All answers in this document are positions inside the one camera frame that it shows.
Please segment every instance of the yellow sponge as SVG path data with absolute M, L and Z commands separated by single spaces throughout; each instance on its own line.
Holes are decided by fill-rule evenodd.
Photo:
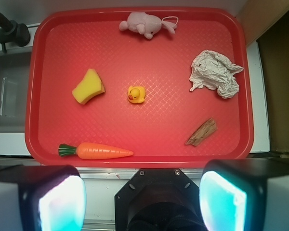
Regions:
M 83 80 L 72 91 L 74 98 L 80 104 L 85 104 L 94 96 L 105 92 L 103 83 L 94 69 L 89 69 Z

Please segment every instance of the toy carrot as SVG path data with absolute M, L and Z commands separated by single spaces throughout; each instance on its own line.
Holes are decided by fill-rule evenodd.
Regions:
M 99 143 L 81 143 L 78 147 L 73 147 L 67 144 L 60 144 L 58 149 L 60 156 L 78 155 L 79 158 L 85 160 L 101 160 L 126 157 L 134 153 L 129 150 L 108 146 Z

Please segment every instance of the pink stuffed animal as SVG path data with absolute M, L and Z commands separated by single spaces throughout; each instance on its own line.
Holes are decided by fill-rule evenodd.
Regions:
M 177 22 L 172 23 L 164 21 L 167 18 L 175 18 L 177 19 Z M 144 35 L 147 39 L 151 39 L 153 35 L 159 32 L 162 27 L 174 34 L 178 21 L 178 17 L 175 16 L 165 17 L 161 20 L 159 17 L 146 14 L 145 12 L 132 12 L 127 18 L 127 21 L 122 21 L 120 23 L 119 29 L 120 31 L 128 29 L 132 32 Z

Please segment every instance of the crumpled paper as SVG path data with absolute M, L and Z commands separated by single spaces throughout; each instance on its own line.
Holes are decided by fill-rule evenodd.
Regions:
M 190 91 L 204 86 L 217 93 L 224 99 L 232 98 L 238 91 L 239 85 L 234 74 L 243 71 L 243 67 L 231 63 L 224 55 L 215 51 L 204 50 L 192 62 L 193 82 Z

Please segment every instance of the faucet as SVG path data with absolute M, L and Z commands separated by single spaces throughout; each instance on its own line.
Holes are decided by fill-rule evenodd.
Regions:
M 3 53 L 6 53 L 5 43 L 15 42 L 17 46 L 24 47 L 30 42 L 28 27 L 14 20 L 8 20 L 0 13 L 0 43 Z

